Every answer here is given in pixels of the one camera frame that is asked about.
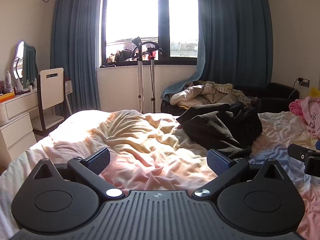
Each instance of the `pink towel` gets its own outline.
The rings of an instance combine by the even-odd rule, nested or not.
[[[320,98],[306,97],[301,101],[303,117],[308,124],[308,131],[320,138]]]
[[[304,99],[296,99],[289,104],[290,111],[297,116],[301,116],[302,118],[303,118],[303,112],[301,109],[301,101],[303,101],[303,100]]]

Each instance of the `bed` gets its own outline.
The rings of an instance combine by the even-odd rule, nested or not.
[[[305,203],[298,233],[308,240],[320,239],[320,179],[305,175],[303,163],[287,155],[291,143],[315,149],[317,138],[307,131],[301,117],[290,112],[263,113],[260,120],[263,133],[252,146],[250,163],[271,157],[280,162]],[[126,194],[130,189],[185,189],[191,193],[216,177],[207,166],[207,150],[194,143],[170,114],[78,112],[15,159],[0,176],[0,239],[9,239],[19,230],[11,202],[41,158],[66,163],[105,146],[111,162],[100,176]]]

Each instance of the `mirror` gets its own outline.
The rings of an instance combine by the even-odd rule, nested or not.
[[[12,76],[14,76],[17,89],[28,87],[28,82],[33,82],[38,75],[36,65],[36,49],[25,41],[19,42],[14,62],[12,64]]]

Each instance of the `metal screw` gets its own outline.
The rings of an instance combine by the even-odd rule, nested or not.
[[[197,189],[194,193],[197,197],[207,197],[210,195],[210,191],[205,188]]]
[[[106,194],[109,197],[119,197],[122,195],[122,190],[118,188],[111,188],[106,191]]]

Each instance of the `blue gripper pad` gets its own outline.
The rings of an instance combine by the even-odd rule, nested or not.
[[[207,163],[211,170],[214,171],[217,176],[224,173],[226,170],[230,169],[234,161],[225,157],[218,151],[211,149],[207,154]]]
[[[80,162],[99,175],[110,163],[110,152],[107,148],[102,148]]]

